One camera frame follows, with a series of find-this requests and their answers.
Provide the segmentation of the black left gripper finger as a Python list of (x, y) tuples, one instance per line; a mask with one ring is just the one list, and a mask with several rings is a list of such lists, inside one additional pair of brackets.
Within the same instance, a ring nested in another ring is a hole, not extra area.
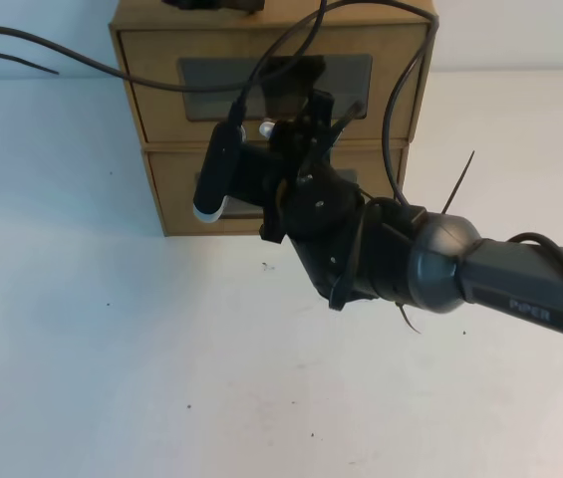
[(333, 139), (332, 112), (334, 98), (320, 90), (312, 90), (305, 105), (305, 142), (313, 144), (321, 139)]

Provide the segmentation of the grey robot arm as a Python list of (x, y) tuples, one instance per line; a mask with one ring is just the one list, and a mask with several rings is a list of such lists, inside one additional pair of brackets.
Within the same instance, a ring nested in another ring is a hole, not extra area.
[(445, 314), (489, 308), (563, 334), (563, 247), (535, 232), (482, 237), (467, 219), (372, 196), (340, 176), (331, 150), (356, 114), (332, 120), (312, 95), (292, 120), (260, 131), (285, 160), (275, 209), (317, 292), (332, 310), (381, 299)]

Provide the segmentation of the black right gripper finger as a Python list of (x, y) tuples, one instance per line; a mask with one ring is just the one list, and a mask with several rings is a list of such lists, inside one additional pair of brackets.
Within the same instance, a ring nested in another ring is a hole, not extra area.
[(325, 146), (331, 149), (341, 136), (344, 129), (363, 111), (364, 104), (355, 101), (333, 125), (331, 125), (325, 135)]

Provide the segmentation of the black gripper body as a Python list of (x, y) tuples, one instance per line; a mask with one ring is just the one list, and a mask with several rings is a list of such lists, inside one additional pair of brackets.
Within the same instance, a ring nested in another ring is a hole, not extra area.
[(269, 144), (290, 165), (277, 189), (281, 227), (330, 309), (374, 299), (411, 305), (414, 210), (392, 198), (366, 198), (330, 164), (331, 143), (296, 121), (272, 128)]

